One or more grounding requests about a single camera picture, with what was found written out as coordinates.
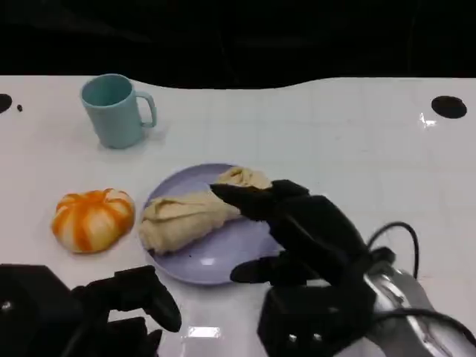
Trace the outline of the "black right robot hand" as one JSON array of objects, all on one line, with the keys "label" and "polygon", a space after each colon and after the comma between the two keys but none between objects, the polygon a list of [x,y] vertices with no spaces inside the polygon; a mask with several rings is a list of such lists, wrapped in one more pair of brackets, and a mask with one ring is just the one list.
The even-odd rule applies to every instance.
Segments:
[{"label": "black right robot hand", "polygon": [[242,216],[266,222],[282,247],[274,257],[262,257],[236,266],[235,283],[303,285],[322,279],[338,284],[345,271],[367,255],[367,246],[355,225],[327,197],[312,195],[290,180],[276,180],[265,189],[212,184],[212,192],[239,209]]}]

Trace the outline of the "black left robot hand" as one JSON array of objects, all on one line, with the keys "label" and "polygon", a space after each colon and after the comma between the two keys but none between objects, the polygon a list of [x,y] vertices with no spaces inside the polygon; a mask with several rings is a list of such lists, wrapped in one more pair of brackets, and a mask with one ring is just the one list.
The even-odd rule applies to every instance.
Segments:
[{"label": "black left robot hand", "polygon": [[[78,286],[72,295],[84,319],[65,348],[64,356],[157,356],[163,331],[181,329],[181,313],[153,266],[115,272],[113,277]],[[141,309],[160,327],[149,332],[145,318],[110,321],[112,310]]]}]

